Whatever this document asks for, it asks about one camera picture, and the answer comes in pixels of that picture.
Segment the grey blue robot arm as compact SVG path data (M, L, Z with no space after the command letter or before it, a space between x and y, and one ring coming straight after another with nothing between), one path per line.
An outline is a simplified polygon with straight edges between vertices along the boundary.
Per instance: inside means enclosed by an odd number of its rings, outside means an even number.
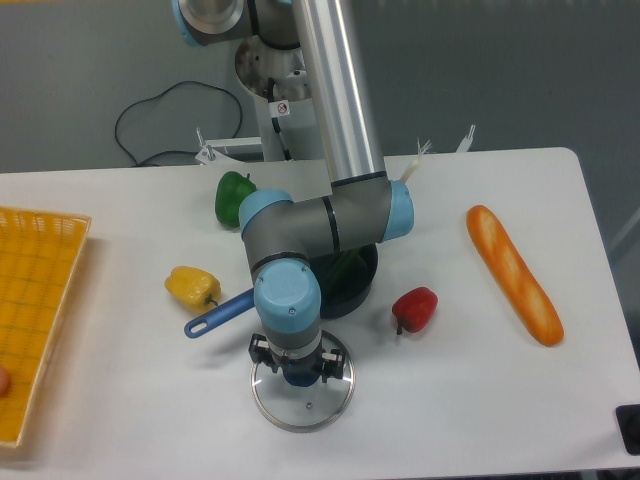
M406 235L407 187L388 178L347 1L176 1L197 45L239 40L236 75L256 103L269 160L325 157L331 192L296 202L260 190L240 205L253 305L264 332L252 360L295 386L339 378L344 356L322 346L322 290L312 259Z

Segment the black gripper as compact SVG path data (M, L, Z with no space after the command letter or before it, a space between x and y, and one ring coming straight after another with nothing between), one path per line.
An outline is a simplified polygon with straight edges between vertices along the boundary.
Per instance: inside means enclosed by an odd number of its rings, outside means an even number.
M344 377L345 355L340 349L323 350L321 344L314 348L301 348L297 350L284 350L274 348L271 350L269 342L264 335L253 334L249 347L249 356L254 365L264 365L273 373L278 372L278 367L284 373L294 375L319 375L326 383L330 378L342 380Z

